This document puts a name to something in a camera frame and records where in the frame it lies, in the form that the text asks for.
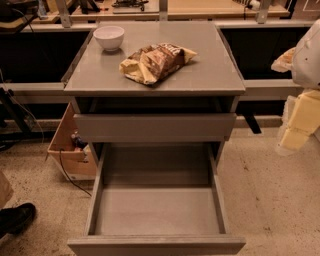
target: drawer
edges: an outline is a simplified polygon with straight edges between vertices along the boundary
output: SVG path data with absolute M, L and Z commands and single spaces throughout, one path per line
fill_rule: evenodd
M 90 142 L 205 142 L 228 139 L 236 115 L 76 114 L 74 119 Z
M 229 232 L 210 144 L 111 143 L 103 154 L 84 236 L 68 240 L 78 256 L 226 255 L 245 245 Z

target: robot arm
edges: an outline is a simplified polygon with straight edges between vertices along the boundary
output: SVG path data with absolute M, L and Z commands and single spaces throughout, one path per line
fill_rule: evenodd
M 293 82 L 305 90 L 286 102 L 276 148 L 281 155 L 298 151 L 320 126 L 320 20 L 298 42 L 287 67 Z

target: person's foot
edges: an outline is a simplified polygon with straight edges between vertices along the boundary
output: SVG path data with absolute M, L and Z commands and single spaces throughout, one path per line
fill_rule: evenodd
M 0 238 L 7 233 L 20 234 L 32 223 L 35 215 L 36 207 L 32 203 L 0 210 Z

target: gray cabinet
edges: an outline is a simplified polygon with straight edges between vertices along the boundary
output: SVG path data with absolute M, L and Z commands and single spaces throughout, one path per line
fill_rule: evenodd
M 244 86 L 216 28 L 116 24 L 121 50 L 107 54 L 92 39 L 65 89 L 99 163 L 84 235 L 68 245 L 77 255 L 236 254 L 245 240 L 229 232 L 216 166 Z M 118 72 L 146 42 L 199 55 L 152 89 Z

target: food wrapper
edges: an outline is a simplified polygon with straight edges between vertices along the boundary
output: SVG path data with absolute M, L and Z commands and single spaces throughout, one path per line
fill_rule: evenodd
M 284 54 L 282 54 L 278 59 L 276 59 L 272 65 L 271 69 L 277 72 L 287 72 L 292 69 L 292 58 L 295 52 L 295 47 L 289 49 Z
M 148 86 L 186 65 L 197 53 L 169 43 L 143 47 L 122 61 L 120 73 Z

